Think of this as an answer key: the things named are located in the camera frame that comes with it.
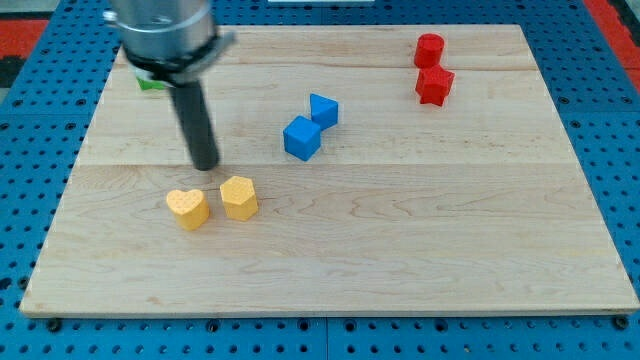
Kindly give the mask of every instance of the yellow hexagonal block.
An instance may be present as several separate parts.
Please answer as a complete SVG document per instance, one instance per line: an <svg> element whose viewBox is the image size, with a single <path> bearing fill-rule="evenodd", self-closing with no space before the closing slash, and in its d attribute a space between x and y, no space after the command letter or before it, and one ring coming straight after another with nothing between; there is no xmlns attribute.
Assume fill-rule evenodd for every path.
<svg viewBox="0 0 640 360"><path fill-rule="evenodd" d="M195 230L209 218L209 204L201 190L171 190L166 200L178 225L185 230Z"/></svg>
<svg viewBox="0 0 640 360"><path fill-rule="evenodd" d="M241 176L233 176L220 185L222 204L227 217L247 221L258 212L258 199L253 181Z"/></svg>

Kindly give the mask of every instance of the blue block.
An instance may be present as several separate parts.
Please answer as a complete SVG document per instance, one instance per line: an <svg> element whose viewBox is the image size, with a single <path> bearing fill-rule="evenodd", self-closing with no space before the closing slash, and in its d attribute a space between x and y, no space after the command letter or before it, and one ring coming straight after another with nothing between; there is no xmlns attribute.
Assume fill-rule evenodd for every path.
<svg viewBox="0 0 640 360"><path fill-rule="evenodd" d="M320 125L322 130L338 123L338 102L320 95L311 94L311 121Z"/></svg>
<svg viewBox="0 0 640 360"><path fill-rule="evenodd" d="M282 132L284 150L307 161L320 148L320 125L298 116Z"/></svg>

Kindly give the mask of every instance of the yellow heart-shaped block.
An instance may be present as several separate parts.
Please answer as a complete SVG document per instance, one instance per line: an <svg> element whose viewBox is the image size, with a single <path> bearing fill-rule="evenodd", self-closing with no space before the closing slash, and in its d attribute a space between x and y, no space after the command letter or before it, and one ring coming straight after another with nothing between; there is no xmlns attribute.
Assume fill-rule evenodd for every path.
<svg viewBox="0 0 640 360"><path fill-rule="evenodd" d="M171 190L167 194L167 206L185 230L195 230L209 218L209 204L201 190Z"/></svg>

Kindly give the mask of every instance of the wood grain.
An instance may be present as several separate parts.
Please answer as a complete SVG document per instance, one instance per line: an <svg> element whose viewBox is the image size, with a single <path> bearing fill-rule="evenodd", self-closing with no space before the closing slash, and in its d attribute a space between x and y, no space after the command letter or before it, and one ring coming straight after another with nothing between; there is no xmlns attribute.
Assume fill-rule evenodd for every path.
<svg viewBox="0 0 640 360"><path fill-rule="evenodd" d="M503 316L640 304L517 26L237 27L208 72L223 165L190 166L164 92L122 57L21 309L33 317ZM413 92L417 37L447 39L444 108ZM308 162L281 131L341 103ZM253 179L260 211L224 216ZM206 192L175 225L164 196Z"/></svg>

